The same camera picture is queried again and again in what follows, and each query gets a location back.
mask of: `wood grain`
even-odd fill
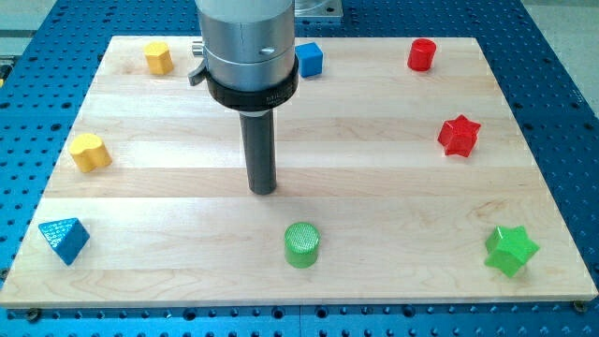
[[[94,132],[113,158],[79,173],[63,151],[0,292],[6,307],[590,300],[592,279],[475,40],[438,38],[434,67],[405,67],[409,38],[319,38],[322,75],[275,111],[278,188],[252,195],[237,112],[189,87],[197,37],[164,37],[175,69],[149,74],[114,37],[67,144]],[[360,46],[361,52],[354,52]],[[470,158],[436,137],[464,113]],[[78,216],[92,239],[70,267],[37,225]],[[320,230],[296,270],[283,233]],[[513,279],[484,266],[497,225],[541,250]]]

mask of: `plastic block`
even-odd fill
[[[539,246],[529,239],[524,226],[497,226],[485,244],[489,253],[485,265],[499,268],[507,277],[514,276],[539,250]]]
[[[146,55],[150,72],[154,75],[166,75],[174,68],[166,42],[149,43],[143,48],[143,53]]]
[[[318,258],[320,233],[312,224],[299,222],[285,232],[285,259],[295,268],[308,268]]]
[[[322,73],[323,53],[314,42],[296,47],[299,60],[299,73],[303,78]]]
[[[90,238],[78,218],[52,221],[38,226],[50,247],[67,266],[75,260]]]
[[[439,134],[439,142],[446,149],[446,155],[469,156],[475,147],[480,124],[460,115],[455,120],[445,121]]]
[[[94,134],[77,136],[68,148],[81,172],[89,172],[95,168],[103,168],[112,163],[112,158],[104,141]]]
[[[415,71],[429,70],[436,50],[437,45],[434,42],[426,38],[418,38],[412,42],[408,66]]]

